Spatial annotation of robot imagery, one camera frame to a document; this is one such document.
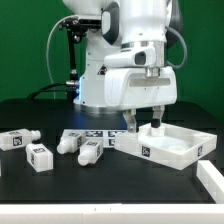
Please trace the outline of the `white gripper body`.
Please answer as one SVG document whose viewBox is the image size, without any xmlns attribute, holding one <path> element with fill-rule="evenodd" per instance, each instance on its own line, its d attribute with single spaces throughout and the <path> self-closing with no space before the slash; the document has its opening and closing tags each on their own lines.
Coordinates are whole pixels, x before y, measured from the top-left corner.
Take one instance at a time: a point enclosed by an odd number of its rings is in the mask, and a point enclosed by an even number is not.
<svg viewBox="0 0 224 224">
<path fill-rule="evenodd" d="M 168 66 L 158 76 L 146 76 L 144 68 L 110 69 L 104 83 L 105 104 L 115 110 L 139 109 L 174 104 L 176 77 Z"/>
</svg>

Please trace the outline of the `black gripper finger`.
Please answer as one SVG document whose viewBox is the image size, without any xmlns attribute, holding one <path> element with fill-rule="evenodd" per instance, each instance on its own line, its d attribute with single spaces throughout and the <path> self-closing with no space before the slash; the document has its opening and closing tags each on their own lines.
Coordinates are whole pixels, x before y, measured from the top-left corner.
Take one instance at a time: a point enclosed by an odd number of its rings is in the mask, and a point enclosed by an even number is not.
<svg viewBox="0 0 224 224">
<path fill-rule="evenodd" d="M 152 128 L 159 128 L 161 126 L 164 111 L 165 111 L 164 106 L 153 107 L 153 116 L 151 121 Z"/>
<path fill-rule="evenodd" d="M 130 133 L 136 133 L 137 132 L 137 122 L 136 122 L 136 110 L 135 109 L 129 109 L 125 110 L 123 112 L 123 117 L 125 119 L 125 122 L 127 124 L 127 130 Z"/>
</svg>

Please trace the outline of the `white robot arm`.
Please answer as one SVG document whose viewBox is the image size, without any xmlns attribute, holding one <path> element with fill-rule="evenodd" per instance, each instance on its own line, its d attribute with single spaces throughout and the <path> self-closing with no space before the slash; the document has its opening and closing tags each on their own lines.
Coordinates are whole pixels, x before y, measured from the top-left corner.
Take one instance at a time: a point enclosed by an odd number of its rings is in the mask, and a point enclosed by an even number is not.
<svg viewBox="0 0 224 224">
<path fill-rule="evenodd" d="M 123 113 L 135 133 L 136 111 L 153 109 L 153 126 L 177 99 L 175 71 L 166 50 L 182 41 L 178 0 L 62 0 L 71 30 L 87 39 L 84 74 L 74 103 L 91 112 Z"/>
</svg>

